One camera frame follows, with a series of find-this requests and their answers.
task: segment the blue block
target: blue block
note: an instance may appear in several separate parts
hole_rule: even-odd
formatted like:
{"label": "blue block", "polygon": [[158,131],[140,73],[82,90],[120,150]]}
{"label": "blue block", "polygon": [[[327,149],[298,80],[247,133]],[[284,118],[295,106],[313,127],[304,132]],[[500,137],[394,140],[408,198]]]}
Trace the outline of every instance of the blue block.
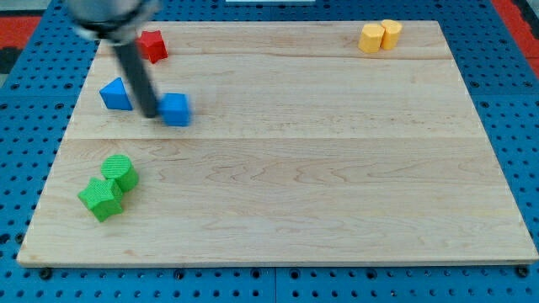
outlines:
{"label": "blue block", "polygon": [[99,91],[103,98],[104,105],[107,109],[133,110],[127,93],[125,92],[124,83],[120,77],[117,77],[113,82]]}
{"label": "blue block", "polygon": [[190,123],[189,100],[185,94],[165,93],[158,110],[166,125],[187,126]]}

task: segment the yellow block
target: yellow block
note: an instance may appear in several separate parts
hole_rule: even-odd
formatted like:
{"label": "yellow block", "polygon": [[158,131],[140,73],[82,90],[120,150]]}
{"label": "yellow block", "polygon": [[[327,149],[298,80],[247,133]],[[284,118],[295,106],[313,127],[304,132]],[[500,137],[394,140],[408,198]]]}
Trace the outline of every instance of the yellow block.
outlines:
{"label": "yellow block", "polygon": [[397,45],[403,25],[393,20],[382,20],[382,26],[386,29],[382,37],[382,49],[392,50]]}
{"label": "yellow block", "polygon": [[365,53],[375,53],[380,50],[383,35],[384,28],[381,25],[365,24],[357,47]]}

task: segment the green block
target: green block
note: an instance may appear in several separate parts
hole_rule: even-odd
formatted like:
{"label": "green block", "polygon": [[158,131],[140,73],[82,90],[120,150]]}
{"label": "green block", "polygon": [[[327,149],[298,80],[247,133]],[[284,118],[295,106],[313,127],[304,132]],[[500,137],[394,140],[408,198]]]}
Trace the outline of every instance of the green block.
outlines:
{"label": "green block", "polygon": [[129,157],[113,155],[108,157],[101,165],[101,173],[107,180],[114,180],[125,193],[138,184],[138,174]]}
{"label": "green block", "polygon": [[78,193],[78,198],[88,210],[92,211],[99,222],[103,222],[108,217],[124,211],[120,204],[123,195],[114,180],[90,178],[88,186]]}

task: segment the wooden board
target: wooden board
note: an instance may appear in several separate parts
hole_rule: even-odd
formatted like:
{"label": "wooden board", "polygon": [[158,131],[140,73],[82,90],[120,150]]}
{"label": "wooden board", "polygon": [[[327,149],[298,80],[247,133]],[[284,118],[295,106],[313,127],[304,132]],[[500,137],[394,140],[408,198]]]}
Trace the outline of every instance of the wooden board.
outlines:
{"label": "wooden board", "polygon": [[[409,266],[538,259],[436,22],[397,49],[362,22],[155,23],[159,93],[194,121],[108,111],[101,45],[19,253],[29,267]],[[101,162],[140,184],[99,224],[77,200]]]}

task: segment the wood grain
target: wood grain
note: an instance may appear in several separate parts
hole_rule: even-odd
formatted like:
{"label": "wood grain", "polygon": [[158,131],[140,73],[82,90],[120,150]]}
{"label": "wood grain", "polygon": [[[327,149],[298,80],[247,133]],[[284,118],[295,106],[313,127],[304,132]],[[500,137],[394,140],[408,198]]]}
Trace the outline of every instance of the wood grain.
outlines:
{"label": "wood grain", "polygon": [[[357,50],[361,22],[149,24],[188,128],[101,107],[100,46],[18,260],[29,267],[531,263],[537,251],[434,22]],[[139,185],[99,224],[77,193],[128,155]]]}

